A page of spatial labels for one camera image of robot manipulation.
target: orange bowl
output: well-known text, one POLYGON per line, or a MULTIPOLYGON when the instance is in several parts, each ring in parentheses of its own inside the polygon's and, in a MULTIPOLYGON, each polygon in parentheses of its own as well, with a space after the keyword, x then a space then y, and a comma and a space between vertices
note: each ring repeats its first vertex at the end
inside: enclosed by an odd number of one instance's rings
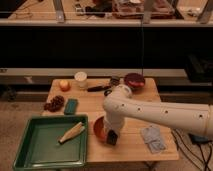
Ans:
POLYGON ((97 139, 100 141, 100 142, 106 142, 106 134, 104 133, 104 117, 100 117, 98 118, 94 125, 93 125, 93 131, 95 133, 95 136, 97 137, 97 139))

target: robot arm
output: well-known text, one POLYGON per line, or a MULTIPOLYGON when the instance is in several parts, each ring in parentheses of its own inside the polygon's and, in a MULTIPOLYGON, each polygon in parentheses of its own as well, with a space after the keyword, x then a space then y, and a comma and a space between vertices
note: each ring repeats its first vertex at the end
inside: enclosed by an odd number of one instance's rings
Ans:
POLYGON ((103 103, 105 130, 119 135, 124 118, 136 118, 213 139, 213 106, 165 102, 142 102, 130 99, 126 85, 117 86, 103 103))

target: red bowl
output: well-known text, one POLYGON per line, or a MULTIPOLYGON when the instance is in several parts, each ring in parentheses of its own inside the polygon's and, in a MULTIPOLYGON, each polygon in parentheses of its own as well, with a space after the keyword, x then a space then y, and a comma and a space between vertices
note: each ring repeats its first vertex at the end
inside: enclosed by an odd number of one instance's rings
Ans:
POLYGON ((93 131, 95 133, 95 136, 97 137, 97 139, 100 141, 100 142, 106 142, 106 134, 104 133, 104 117, 100 117, 98 118, 94 125, 93 125, 93 131))
POLYGON ((124 77, 124 83, 132 90, 139 90, 145 85, 145 78, 138 73, 129 73, 124 77))

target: green plastic tray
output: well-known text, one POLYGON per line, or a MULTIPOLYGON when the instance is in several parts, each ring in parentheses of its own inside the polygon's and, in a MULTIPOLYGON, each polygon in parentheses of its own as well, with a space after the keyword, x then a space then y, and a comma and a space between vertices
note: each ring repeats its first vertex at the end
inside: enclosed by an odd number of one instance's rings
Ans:
POLYGON ((86 162, 87 135, 86 115, 33 117, 25 128, 13 170, 55 170, 83 166, 86 162), (59 138, 80 121, 85 130, 60 145, 59 138))

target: floor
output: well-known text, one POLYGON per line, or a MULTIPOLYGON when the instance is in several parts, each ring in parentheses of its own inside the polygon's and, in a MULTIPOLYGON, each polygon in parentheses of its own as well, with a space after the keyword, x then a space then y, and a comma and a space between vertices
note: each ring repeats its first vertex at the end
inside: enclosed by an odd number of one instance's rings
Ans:
MULTIPOLYGON (((9 98, 8 93, 2 92, 0 98, 0 171, 11 171, 27 120, 38 116, 43 111, 43 105, 48 91, 17 91, 16 98, 9 98)), ((200 92, 197 96, 191 92, 160 92, 162 101, 213 103, 210 93, 200 92)), ((173 130, 174 139, 180 154, 178 161, 164 161, 156 165, 156 171, 197 171, 205 170, 201 163, 202 155, 197 145, 193 145, 187 133, 173 130)), ((207 159, 209 146, 202 145, 203 153, 207 159)), ((213 169, 213 159, 209 162, 213 169)), ((88 166, 85 169, 74 170, 112 170, 112 171, 141 171, 148 170, 142 163, 121 163, 114 165, 88 166)))

